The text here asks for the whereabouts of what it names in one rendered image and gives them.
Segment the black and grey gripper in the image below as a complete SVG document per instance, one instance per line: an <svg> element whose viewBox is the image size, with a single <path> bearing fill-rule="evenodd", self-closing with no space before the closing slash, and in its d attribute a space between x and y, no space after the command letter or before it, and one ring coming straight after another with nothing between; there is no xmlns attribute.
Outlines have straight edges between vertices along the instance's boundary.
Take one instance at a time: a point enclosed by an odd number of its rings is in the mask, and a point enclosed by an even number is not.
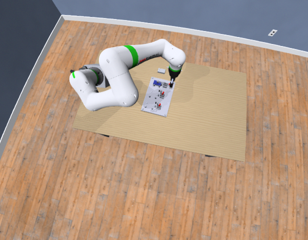
<svg viewBox="0 0 308 240"><path fill-rule="evenodd" d="M178 77L178 75L177 76L170 75L170 77L171 77L171 79L170 79L169 89L172 90L173 82L175 81L175 78Z"/></svg>

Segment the blue rectangular block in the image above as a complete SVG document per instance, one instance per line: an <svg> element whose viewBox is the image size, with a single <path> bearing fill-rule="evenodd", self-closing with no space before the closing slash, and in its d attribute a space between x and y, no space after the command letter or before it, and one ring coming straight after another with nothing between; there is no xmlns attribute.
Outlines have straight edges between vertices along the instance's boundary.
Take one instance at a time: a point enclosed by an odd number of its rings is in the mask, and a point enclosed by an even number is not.
<svg viewBox="0 0 308 240"><path fill-rule="evenodd" d="M156 80L154 80L154 83L153 83L155 86L161 86L161 83L157 83Z"/></svg>

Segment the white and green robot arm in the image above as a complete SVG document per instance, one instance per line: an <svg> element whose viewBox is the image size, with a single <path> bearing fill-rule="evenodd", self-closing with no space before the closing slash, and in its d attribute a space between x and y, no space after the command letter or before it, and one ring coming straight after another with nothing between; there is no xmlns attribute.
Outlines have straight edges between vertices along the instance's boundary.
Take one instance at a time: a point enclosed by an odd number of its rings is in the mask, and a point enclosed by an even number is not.
<svg viewBox="0 0 308 240"><path fill-rule="evenodd" d="M162 57L169 62L168 71L178 76L186 60L185 53L165 39L139 45L124 45L105 49L99 57L99 65L109 81L111 89L98 92L96 86L103 82L103 73L96 67L82 66L81 71L70 70L69 81L85 107L97 111L106 107L130 107L139 97L138 89L129 70L141 63Z"/></svg>

